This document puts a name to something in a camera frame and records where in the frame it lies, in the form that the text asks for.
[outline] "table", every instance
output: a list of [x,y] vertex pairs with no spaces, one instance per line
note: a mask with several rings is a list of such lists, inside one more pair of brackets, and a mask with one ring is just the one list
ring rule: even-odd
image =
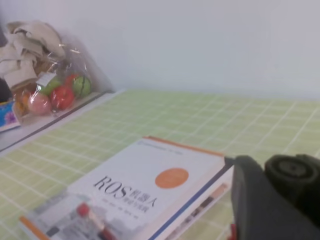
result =
[[[0,239],[24,239],[17,218],[141,136],[247,154],[320,156],[320,102],[129,90],[88,105],[0,155]],[[233,220],[230,194],[181,240],[224,240]]]

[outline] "green apple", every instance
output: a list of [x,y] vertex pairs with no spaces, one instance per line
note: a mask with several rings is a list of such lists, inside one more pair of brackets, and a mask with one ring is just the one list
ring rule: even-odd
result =
[[50,82],[46,86],[42,86],[40,93],[49,96],[55,88],[61,86],[61,82],[59,81],[59,78],[55,76],[50,80]]

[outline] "orange circle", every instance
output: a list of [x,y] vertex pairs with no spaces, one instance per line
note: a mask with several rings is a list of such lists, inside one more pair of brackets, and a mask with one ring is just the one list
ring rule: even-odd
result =
[[170,168],[161,172],[155,179],[155,184],[162,189],[173,189],[184,184],[189,177],[183,168]]

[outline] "white wall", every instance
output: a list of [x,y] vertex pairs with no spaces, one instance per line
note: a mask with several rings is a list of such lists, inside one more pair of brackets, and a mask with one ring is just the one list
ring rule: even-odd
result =
[[116,89],[320,98],[317,0],[0,0],[79,38]]

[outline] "red apple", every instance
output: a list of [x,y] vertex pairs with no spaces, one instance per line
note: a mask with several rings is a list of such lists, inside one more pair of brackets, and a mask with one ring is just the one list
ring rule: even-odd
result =
[[68,86],[58,86],[51,93],[51,105],[54,109],[65,110],[73,104],[74,100],[74,92]]

